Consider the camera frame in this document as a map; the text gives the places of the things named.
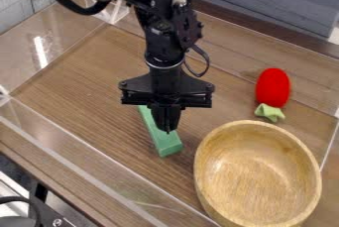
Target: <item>toy strawberry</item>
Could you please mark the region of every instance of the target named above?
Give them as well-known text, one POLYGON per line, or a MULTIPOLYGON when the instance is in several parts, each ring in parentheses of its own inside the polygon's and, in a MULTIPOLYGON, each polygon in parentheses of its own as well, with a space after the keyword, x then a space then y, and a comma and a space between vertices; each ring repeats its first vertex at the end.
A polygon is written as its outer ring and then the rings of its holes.
POLYGON ((260 106, 255 115, 265 117, 271 122, 284 119, 280 108, 288 101, 291 83, 285 72, 279 68, 268 68, 259 76, 255 97, 260 106))

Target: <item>bowl rim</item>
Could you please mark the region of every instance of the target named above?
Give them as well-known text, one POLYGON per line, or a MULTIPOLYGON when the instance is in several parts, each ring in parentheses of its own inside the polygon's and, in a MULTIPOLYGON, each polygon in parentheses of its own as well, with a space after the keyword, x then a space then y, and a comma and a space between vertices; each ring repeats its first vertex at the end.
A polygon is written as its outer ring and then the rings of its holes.
POLYGON ((253 120, 241 120, 241 121, 235 121, 231 123, 227 123, 224 125, 221 125, 220 127, 217 127, 204 138, 201 144, 199 145, 197 151, 196 151, 196 156, 195 156, 195 166, 193 166, 193 171, 195 171, 195 185, 196 185, 196 189, 197 189, 197 193, 199 193, 199 197, 203 196, 204 201, 208 203, 211 209, 213 209, 213 211, 224 218, 227 219, 229 222, 233 222, 235 224, 240 225, 240 226, 247 226, 247 227, 292 227, 296 226, 297 224, 300 224, 311 215, 311 213, 313 212, 313 209, 319 203, 320 200, 320 196, 321 196, 321 175, 320 175, 320 167, 317 164, 317 161, 315 160, 315 157, 309 151, 309 149, 307 148, 307 146, 301 143, 301 141, 284 129, 279 128, 275 125, 267 124, 261 121, 253 121, 253 120), (208 196, 208 194, 204 193, 203 189, 201 189, 201 183, 199 182, 197 178, 197 162, 200 159, 200 155, 203 152, 203 149, 205 148, 205 145, 209 143, 211 138, 220 133, 223 130, 235 127, 235 126, 240 126, 240 125, 257 125, 257 126, 264 126, 269 129, 273 129, 276 132, 284 134, 291 141, 300 147, 300 150, 303 151, 303 153, 305 154, 305 156, 309 159, 311 162, 311 167, 312 167, 312 172, 315 174, 315 193, 312 195, 312 198, 309 199, 309 202, 304 208, 304 210, 289 220, 280 222, 280 223, 273 223, 273 224, 265 224, 265 225, 256 225, 252 224, 251 222, 239 219, 236 217, 232 217, 231 215, 225 215, 220 213, 220 210, 216 209, 212 206, 211 203, 211 198, 208 196))

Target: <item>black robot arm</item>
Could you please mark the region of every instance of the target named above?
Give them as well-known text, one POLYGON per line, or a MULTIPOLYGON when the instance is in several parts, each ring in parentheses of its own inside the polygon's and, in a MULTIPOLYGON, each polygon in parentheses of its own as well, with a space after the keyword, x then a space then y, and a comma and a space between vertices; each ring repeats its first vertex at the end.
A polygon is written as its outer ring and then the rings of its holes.
MULTIPOLYGON (((97 13, 111 0, 96 0, 91 8, 81 8, 72 0, 57 0, 83 15, 97 13)), ((209 58, 196 42, 203 38, 203 24, 192 9, 192 0, 125 0, 133 5, 137 20, 145 35, 144 54, 149 72, 119 83, 121 103, 147 105, 157 128, 169 132, 177 128, 181 110, 187 107, 211 107, 215 86, 191 77, 183 70, 185 52, 192 49, 209 58)))

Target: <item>wooden bowl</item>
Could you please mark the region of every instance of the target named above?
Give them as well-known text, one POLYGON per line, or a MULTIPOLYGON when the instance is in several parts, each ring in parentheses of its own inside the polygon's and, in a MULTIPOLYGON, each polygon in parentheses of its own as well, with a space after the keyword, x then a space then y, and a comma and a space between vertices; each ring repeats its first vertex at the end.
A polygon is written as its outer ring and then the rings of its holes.
POLYGON ((300 226, 321 193, 307 147, 287 131, 256 121, 229 123, 207 136, 195 181, 204 209, 227 227, 300 226))

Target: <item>green block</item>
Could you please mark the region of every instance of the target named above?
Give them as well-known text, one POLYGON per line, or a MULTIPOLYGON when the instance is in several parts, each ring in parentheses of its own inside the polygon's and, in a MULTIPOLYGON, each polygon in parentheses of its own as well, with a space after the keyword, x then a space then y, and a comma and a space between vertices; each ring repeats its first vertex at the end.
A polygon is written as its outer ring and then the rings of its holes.
POLYGON ((160 158, 165 158, 181 152, 184 146, 177 133, 171 132, 167 134, 164 131, 159 130, 153 122, 151 110, 147 106, 139 106, 137 108, 160 158))
POLYGON ((279 108, 271 107, 265 104, 261 104, 257 107, 255 115, 259 117, 265 117, 273 123, 276 123, 279 119, 285 118, 279 108))

